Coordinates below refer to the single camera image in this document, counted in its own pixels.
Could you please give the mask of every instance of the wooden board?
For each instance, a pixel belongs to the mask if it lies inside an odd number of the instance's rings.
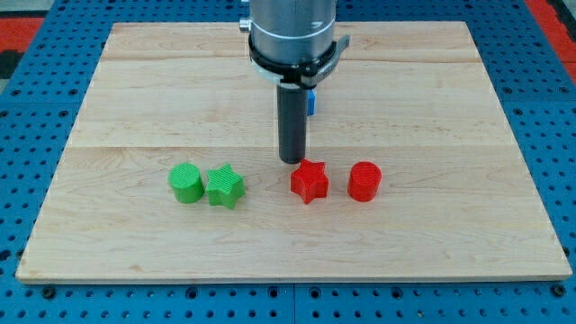
[[[572,270],[463,22],[337,25],[303,205],[277,158],[274,86],[235,23],[117,23],[17,277],[27,284],[556,280]],[[350,167],[382,166],[372,202]],[[236,210],[175,202],[171,167],[231,163]]]

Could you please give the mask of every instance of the blue perforated table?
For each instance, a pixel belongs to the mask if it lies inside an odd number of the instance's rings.
[[[59,0],[0,97],[0,322],[573,322],[576,282],[25,286],[14,279],[114,22],[235,22],[236,0]],[[340,21],[466,21],[576,257],[576,87],[521,1],[346,0]]]

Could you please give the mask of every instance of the cylindrical block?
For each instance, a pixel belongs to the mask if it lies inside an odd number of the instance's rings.
[[[251,39],[267,59],[310,63],[332,43],[336,0],[250,0]]]
[[[198,167],[190,163],[174,166],[168,176],[175,198],[180,203],[195,203],[204,194],[204,184]]]
[[[348,194],[359,202],[370,202],[378,193],[378,186],[382,180],[380,168],[367,161],[352,166],[348,181]]]
[[[296,164],[306,154],[308,90],[277,86],[276,91],[280,159],[288,164]]]

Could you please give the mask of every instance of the red cylinder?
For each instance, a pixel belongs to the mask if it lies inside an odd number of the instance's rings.
[[[361,161],[352,166],[348,180],[348,194],[359,202],[370,202],[376,194],[382,180],[380,168],[368,161]]]

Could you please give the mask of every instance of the black cylindrical end effector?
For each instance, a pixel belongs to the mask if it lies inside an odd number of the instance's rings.
[[[276,87],[278,101],[278,137],[280,159],[299,163],[306,154],[308,90]]]

